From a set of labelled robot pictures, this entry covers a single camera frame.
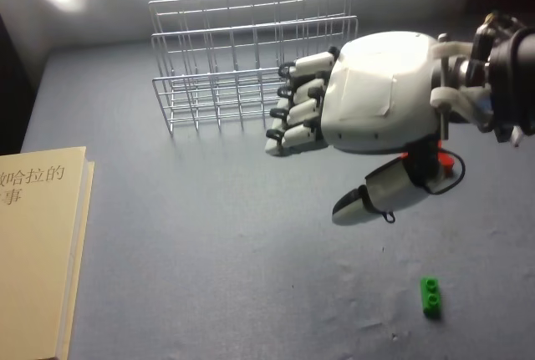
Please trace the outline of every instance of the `silver wire grid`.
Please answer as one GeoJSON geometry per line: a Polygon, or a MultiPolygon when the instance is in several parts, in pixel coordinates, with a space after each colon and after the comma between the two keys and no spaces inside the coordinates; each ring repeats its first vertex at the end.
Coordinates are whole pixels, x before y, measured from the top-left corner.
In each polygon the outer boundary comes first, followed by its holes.
{"type": "Polygon", "coordinates": [[[356,37],[352,0],[154,0],[155,94],[177,124],[265,117],[278,66],[356,37]]]}

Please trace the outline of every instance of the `gray tabletop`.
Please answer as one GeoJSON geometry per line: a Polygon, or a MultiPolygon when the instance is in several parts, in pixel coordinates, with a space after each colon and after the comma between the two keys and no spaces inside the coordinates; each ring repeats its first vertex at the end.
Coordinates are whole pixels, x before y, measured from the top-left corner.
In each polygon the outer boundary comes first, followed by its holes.
{"type": "Polygon", "coordinates": [[[149,44],[56,53],[24,151],[96,162],[70,358],[528,358],[535,327],[535,139],[453,126],[466,178],[393,225],[333,226],[390,157],[263,153],[261,121],[168,135],[149,44]],[[421,311],[434,275],[441,322],[421,311]]]}

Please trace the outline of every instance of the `green toy block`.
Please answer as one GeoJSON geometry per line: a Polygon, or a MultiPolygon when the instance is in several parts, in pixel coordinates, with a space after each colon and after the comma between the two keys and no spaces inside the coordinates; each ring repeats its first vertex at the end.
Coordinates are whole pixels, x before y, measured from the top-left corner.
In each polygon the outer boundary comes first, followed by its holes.
{"type": "Polygon", "coordinates": [[[441,292],[438,287],[438,280],[433,277],[424,277],[420,281],[421,305],[424,314],[429,318],[439,318],[441,316],[441,292]]]}

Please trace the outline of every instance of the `metal wire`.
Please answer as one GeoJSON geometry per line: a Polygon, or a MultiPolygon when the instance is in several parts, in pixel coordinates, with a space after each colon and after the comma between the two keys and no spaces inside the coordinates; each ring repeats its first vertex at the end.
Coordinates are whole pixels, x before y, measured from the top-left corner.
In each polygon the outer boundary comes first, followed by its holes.
{"type": "Polygon", "coordinates": [[[264,117],[278,102],[278,66],[356,37],[352,0],[153,0],[155,96],[176,124],[264,117]]]}

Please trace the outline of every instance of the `yellow book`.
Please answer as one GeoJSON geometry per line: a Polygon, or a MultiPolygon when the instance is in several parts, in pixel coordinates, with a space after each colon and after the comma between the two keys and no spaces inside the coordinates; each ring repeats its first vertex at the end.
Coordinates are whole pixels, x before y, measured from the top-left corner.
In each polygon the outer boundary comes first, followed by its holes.
{"type": "Polygon", "coordinates": [[[94,164],[85,147],[0,156],[0,359],[66,360],[94,164]]]}

